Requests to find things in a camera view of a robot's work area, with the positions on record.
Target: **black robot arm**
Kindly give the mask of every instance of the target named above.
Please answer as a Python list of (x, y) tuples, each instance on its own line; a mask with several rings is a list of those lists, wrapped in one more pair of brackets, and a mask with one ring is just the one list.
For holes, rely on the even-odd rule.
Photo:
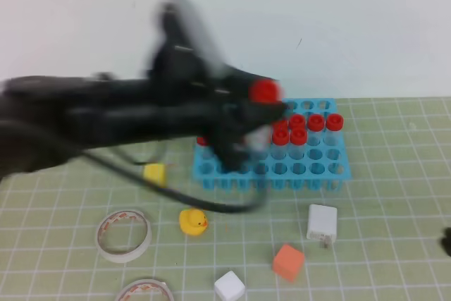
[[(196, 19), (186, 0), (164, 4), (165, 40), (143, 79), (101, 73), (7, 81), (0, 95), (0, 177), (58, 166), (84, 149), (185, 136), (204, 137), (225, 170), (240, 169), (248, 160), (244, 136), (280, 120), (286, 105), (253, 102), (249, 89), (268, 78), (222, 63)], [(27, 126), (34, 134), (24, 132)], [(52, 135), (80, 152), (62, 152)]]

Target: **white wall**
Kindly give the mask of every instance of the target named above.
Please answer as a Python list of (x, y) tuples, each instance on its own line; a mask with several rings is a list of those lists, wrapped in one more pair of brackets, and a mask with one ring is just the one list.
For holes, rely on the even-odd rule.
[[(193, 1), (227, 62), (289, 97), (451, 95), (450, 0)], [(0, 0), (0, 78), (136, 78), (159, 2)]]

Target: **masking tape roll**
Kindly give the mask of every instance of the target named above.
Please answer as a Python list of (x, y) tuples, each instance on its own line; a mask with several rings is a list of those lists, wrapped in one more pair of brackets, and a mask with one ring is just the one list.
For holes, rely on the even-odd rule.
[(174, 297), (168, 286), (164, 282), (153, 279), (132, 282), (130, 285), (122, 289), (118, 296), (116, 296), (116, 301), (127, 301), (135, 293), (138, 294), (150, 290), (160, 290), (161, 294), (163, 294), (168, 301), (174, 301)]
[[(109, 252), (101, 245), (101, 238), (105, 234), (108, 227), (119, 220), (139, 220), (146, 224), (147, 232), (144, 241), (142, 241), (141, 245), (137, 246), (135, 249), (130, 250), (128, 252)], [(114, 262), (116, 264), (124, 264), (126, 262), (130, 262), (134, 259), (140, 257), (150, 245), (150, 241), (152, 240), (152, 231), (150, 229), (150, 222), (144, 216), (144, 214), (140, 211), (127, 210), (127, 211), (115, 211), (114, 213), (109, 214), (105, 217), (104, 220), (99, 224), (95, 234), (95, 244), (100, 252), (100, 255), (110, 262)]]

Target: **yellow rubber duck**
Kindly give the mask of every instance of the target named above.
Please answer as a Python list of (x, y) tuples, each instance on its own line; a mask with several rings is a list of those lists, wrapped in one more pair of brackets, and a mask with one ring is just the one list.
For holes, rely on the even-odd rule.
[(180, 229), (188, 235), (201, 235), (209, 225), (205, 213), (200, 209), (186, 209), (180, 212)]

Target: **red test tube cap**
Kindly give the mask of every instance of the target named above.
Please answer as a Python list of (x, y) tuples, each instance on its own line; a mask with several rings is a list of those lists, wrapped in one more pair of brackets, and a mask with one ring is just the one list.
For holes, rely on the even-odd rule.
[(307, 131), (301, 127), (295, 128), (290, 133), (290, 142), (296, 146), (305, 145), (307, 142)]
[(343, 128), (345, 119), (340, 114), (332, 113), (326, 119), (326, 128), (333, 132), (337, 132)]
[(253, 102), (271, 104), (280, 100), (280, 88), (275, 81), (265, 79), (256, 81), (249, 90)]
[(288, 130), (288, 121), (286, 120), (280, 120), (273, 123), (273, 129), (274, 130)]
[(290, 134), (288, 129), (275, 130), (273, 133), (273, 144), (278, 146), (285, 146), (290, 141)]
[(197, 137), (197, 144), (201, 146), (207, 146), (206, 140), (203, 137)]
[(290, 117), (290, 122), (288, 124), (292, 130), (298, 127), (305, 128), (305, 117), (301, 114), (293, 114)]
[(324, 128), (324, 117), (321, 114), (310, 115), (307, 127), (313, 132), (321, 132)]

